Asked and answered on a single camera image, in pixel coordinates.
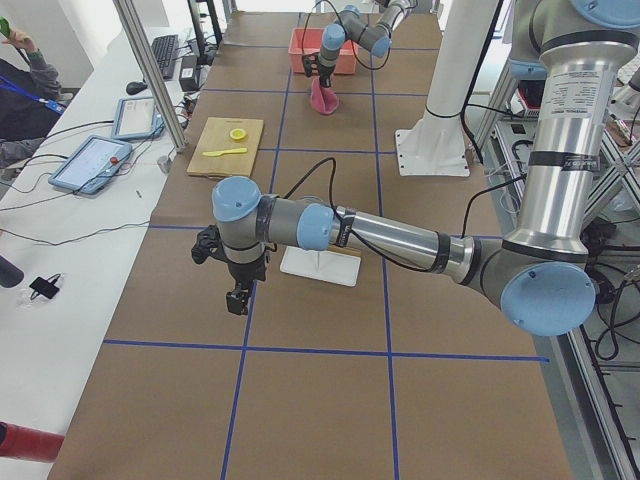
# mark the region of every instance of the person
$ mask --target person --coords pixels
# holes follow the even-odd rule
[[[27,33],[12,29],[2,43],[24,49],[30,71],[0,59],[0,169],[32,156],[60,118],[60,113],[28,95],[55,101],[61,87],[58,71]],[[22,93],[12,90],[16,86]]]

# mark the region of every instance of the pink cloth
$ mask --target pink cloth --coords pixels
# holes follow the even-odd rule
[[[338,96],[330,88],[320,85],[320,77],[315,77],[311,82],[311,107],[322,115],[331,115],[336,111],[340,101]]]

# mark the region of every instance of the tablet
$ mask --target tablet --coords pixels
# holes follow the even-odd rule
[[[93,195],[113,178],[132,150],[129,143],[91,135],[51,175],[49,183]]]
[[[111,137],[116,140],[155,138],[163,128],[164,122],[153,97],[121,98]]]

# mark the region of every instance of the black keyboard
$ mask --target black keyboard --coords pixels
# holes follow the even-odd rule
[[[165,80],[172,78],[178,51],[178,35],[164,35],[154,38],[151,50],[158,62],[162,78]]]

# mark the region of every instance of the wooden cutting board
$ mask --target wooden cutting board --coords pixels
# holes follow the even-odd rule
[[[264,120],[209,117],[187,167],[187,174],[196,177],[250,176],[263,127]],[[246,130],[247,136],[244,140],[236,142],[231,139],[229,132],[234,128]],[[220,157],[202,155],[203,152],[239,147],[246,147],[247,153],[227,154]]]

